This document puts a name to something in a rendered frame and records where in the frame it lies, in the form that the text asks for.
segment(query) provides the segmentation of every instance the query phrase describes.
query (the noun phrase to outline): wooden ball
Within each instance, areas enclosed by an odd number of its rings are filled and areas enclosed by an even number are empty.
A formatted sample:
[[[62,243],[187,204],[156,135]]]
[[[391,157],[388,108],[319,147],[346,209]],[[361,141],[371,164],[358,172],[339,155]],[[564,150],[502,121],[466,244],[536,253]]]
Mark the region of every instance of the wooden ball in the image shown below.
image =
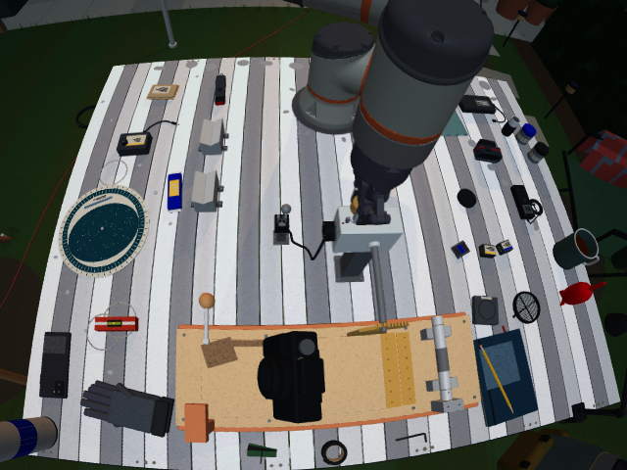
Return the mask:
[[[202,308],[212,308],[216,303],[216,298],[210,293],[206,292],[198,298],[198,303]]]

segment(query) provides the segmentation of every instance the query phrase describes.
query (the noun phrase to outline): star chart disc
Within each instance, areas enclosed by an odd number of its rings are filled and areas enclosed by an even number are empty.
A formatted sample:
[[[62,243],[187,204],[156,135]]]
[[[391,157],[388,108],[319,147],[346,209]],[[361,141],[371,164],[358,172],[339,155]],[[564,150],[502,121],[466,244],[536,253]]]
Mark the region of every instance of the star chart disc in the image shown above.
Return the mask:
[[[126,186],[101,186],[82,195],[59,231],[59,250],[76,274],[105,277],[124,269],[148,237],[148,208]]]

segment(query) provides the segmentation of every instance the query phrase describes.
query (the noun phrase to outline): mug handle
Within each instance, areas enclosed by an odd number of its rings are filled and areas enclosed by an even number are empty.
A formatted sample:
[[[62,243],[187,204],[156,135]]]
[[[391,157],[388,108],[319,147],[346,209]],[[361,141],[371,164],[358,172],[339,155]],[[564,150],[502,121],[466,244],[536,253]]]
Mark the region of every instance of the mug handle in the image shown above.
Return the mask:
[[[590,262],[584,262],[584,264],[587,265],[587,266],[592,266],[593,264],[595,264],[597,262],[599,262],[599,255],[596,255],[595,258],[592,261],[590,261]]]

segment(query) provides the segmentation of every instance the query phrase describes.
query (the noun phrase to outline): robotic arm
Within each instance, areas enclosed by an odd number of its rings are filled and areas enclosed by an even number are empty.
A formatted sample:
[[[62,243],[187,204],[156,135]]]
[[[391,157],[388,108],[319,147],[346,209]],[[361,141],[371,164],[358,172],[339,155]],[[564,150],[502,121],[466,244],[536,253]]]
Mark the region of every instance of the robotic arm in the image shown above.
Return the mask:
[[[472,0],[288,0],[379,28],[333,23],[313,39],[309,82],[294,100],[307,127],[352,131],[356,225],[390,223],[384,203],[424,163],[483,68],[494,28]]]

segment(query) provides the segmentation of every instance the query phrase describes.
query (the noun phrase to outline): film canister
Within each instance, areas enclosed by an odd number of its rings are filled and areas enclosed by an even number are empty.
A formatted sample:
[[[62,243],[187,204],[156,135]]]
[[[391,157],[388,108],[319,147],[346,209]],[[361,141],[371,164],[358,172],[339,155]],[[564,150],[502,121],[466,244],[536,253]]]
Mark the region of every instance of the film canister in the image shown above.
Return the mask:
[[[505,137],[508,137],[511,134],[513,134],[513,131],[516,130],[516,128],[519,125],[520,125],[520,119],[514,116],[508,122],[506,122],[506,125],[504,125],[501,128],[501,134],[504,135]]]
[[[529,157],[529,160],[534,164],[538,164],[548,154],[549,146],[543,142],[538,142],[533,146],[533,149],[527,153],[527,157]]]
[[[529,143],[534,135],[536,135],[536,128],[531,124],[525,124],[516,133],[516,140],[525,145]]]

